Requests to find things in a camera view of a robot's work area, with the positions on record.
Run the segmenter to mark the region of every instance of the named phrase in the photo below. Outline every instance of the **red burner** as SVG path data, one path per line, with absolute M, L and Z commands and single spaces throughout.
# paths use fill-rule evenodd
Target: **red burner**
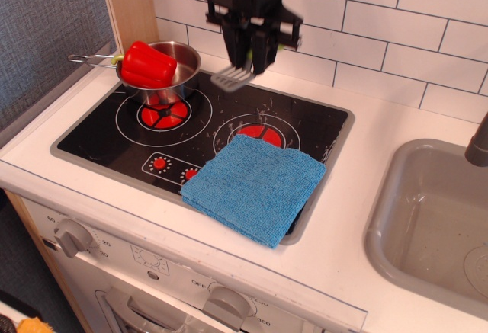
M 189 114 L 182 101 L 173 104 L 157 104 L 144 107 L 140 113 L 144 125 L 154 130 L 168 130 L 179 126 Z
M 237 131 L 237 133 L 251 136 L 255 139 L 263 139 L 278 148 L 283 147 L 283 139 L 280 134 L 275 129 L 266 125 L 244 126 L 241 130 Z
M 195 175 L 197 175 L 198 171 L 196 169 L 188 169 L 186 172 L 185 172 L 185 179 L 187 181 L 189 181 L 190 179 L 192 179 Z

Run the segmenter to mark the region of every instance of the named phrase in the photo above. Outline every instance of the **wooden panel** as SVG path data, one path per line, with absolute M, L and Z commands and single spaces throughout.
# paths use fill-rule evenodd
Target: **wooden panel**
M 67 283 L 64 281 L 64 278 L 56 262 L 54 261 L 54 259 L 51 258 L 49 252 L 47 251 L 47 247 L 44 245 L 42 238 L 39 235 L 39 231 L 34 225 L 34 221 L 32 220 L 31 215 L 29 215 L 29 212 L 27 211 L 27 207 L 25 206 L 24 201 L 22 201 L 21 197 L 17 194 L 13 194 L 12 192 L 8 192 L 7 190 L 5 190 L 5 193 L 12 203 L 12 206 L 15 208 L 15 211 L 17 211 L 18 215 L 20 216 L 22 223 L 25 225 L 25 228 L 29 232 L 29 235 L 34 241 L 37 249 L 44 258 L 47 267 L 51 271 L 51 274 L 53 274 L 56 282 L 58 283 L 66 299 L 71 305 L 73 312 L 75 312 L 76 317 L 82 324 L 83 329 L 85 329 L 86 333 L 94 333 L 90 328 L 90 325 L 88 324 L 85 316 L 83 315 L 82 310 L 79 308 L 78 303 L 75 301 L 75 297 L 72 295 L 72 292 L 69 289 Z
M 135 40 L 159 40 L 153 0 L 106 0 L 118 49 L 124 53 Z

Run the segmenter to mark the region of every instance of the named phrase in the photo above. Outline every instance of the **stainless steel pot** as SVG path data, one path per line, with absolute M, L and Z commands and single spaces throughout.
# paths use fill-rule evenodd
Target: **stainless steel pot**
M 111 58 L 113 56 L 107 55 L 69 55 L 68 60 L 71 62 L 83 62 L 90 66 L 103 66 L 106 68 L 115 68 L 117 76 L 124 85 L 127 95 L 142 104 L 170 104 L 178 102 L 189 96 L 195 89 L 198 83 L 198 70 L 200 69 L 201 59 L 198 52 L 189 45 L 175 41 L 155 42 L 149 44 L 156 50 L 165 53 L 176 59 L 178 65 L 176 66 L 176 73 L 173 77 L 172 85 L 165 88 L 139 88 L 125 82 L 120 75 L 123 61 L 117 62 L 115 66 L 94 64 L 88 62 L 89 59 L 94 58 Z

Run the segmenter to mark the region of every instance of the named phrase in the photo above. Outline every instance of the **sink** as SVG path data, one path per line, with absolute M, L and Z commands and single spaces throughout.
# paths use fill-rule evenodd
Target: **sink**
M 365 248 L 390 282 L 488 320 L 488 168 L 417 139 L 394 154 Z

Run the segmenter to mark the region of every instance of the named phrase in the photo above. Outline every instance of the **black cooktop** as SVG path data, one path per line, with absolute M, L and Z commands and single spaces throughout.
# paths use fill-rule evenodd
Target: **black cooktop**
M 70 160 L 105 174 L 110 170 L 144 190 L 151 185 L 178 194 L 237 133 L 326 163 L 347 117 L 346 111 L 251 85 L 227 93 L 200 72 L 198 90 L 174 104 L 142 105 L 118 85 L 63 135 L 53 153 L 70 154 Z

